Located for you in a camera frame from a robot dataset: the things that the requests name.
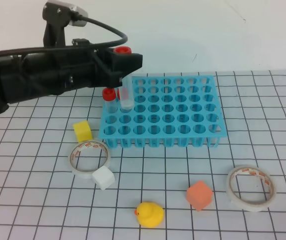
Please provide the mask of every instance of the foam cube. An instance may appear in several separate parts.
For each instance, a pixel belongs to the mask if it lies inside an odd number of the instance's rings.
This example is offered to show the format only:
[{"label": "foam cube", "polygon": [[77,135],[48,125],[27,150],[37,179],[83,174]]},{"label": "foam cube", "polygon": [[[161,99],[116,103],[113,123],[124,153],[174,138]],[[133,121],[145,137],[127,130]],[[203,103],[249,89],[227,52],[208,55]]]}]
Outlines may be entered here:
[{"label": "foam cube", "polygon": [[212,202],[212,196],[212,190],[203,181],[198,181],[187,189],[187,201],[198,212]]},{"label": "foam cube", "polygon": [[87,121],[81,121],[79,123],[73,124],[74,132],[79,143],[83,141],[92,140],[91,128]]},{"label": "foam cube", "polygon": [[92,179],[102,190],[107,189],[115,182],[114,174],[106,166],[101,166],[93,172]]}]

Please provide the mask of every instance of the table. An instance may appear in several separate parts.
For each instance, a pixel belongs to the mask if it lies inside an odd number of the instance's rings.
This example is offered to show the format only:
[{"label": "table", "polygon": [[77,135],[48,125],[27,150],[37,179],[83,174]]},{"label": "table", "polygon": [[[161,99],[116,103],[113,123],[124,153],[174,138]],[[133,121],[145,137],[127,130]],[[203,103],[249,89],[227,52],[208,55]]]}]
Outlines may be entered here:
[{"label": "table", "polygon": [[[228,137],[217,148],[111,149],[116,182],[105,191],[74,177],[67,164],[73,123],[88,120],[98,134],[102,88],[11,105],[0,115],[0,240],[285,240],[286,70],[193,74],[215,76]],[[90,168],[102,163],[101,154],[79,160]],[[228,200],[227,174],[243,164],[272,175],[278,194],[270,208],[247,212]],[[201,212],[185,197],[198,180],[214,191]],[[250,176],[238,178],[236,191],[249,200],[268,196]],[[156,229],[137,223],[141,201],[165,208]]]}]

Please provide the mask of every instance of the white wall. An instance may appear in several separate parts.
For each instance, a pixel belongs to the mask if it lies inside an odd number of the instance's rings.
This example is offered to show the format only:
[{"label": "white wall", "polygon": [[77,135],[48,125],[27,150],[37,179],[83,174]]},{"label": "white wall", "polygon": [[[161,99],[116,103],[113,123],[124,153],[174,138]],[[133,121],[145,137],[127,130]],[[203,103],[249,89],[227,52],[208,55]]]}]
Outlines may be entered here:
[{"label": "white wall", "polygon": [[[45,2],[0,0],[0,50],[42,45]],[[144,56],[140,73],[286,69],[286,0],[69,2],[125,32],[127,45]],[[67,43],[78,37],[117,38],[92,25],[69,26]]]}]

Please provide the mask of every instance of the orange cube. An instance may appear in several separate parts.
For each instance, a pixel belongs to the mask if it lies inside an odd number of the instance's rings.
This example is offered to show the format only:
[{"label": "orange cube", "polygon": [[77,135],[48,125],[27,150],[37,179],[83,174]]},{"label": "orange cube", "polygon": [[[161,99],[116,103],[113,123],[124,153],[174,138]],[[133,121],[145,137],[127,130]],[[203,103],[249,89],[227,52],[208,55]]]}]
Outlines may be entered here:
[{"label": "orange cube", "polygon": [[212,196],[212,190],[203,181],[198,181],[187,189],[187,201],[198,212],[212,202]]}]

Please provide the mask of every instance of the yellow cube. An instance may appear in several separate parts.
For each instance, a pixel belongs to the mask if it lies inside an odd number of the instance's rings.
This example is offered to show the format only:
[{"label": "yellow cube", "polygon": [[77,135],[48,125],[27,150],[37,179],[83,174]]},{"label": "yellow cube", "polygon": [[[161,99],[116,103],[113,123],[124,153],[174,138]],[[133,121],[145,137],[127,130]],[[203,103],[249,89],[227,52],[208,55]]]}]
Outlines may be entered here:
[{"label": "yellow cube", "polygon": [[91,128],[89,127],[87,121],[75,123],[73,124],[73,128],[79,143],[93,139]]}]

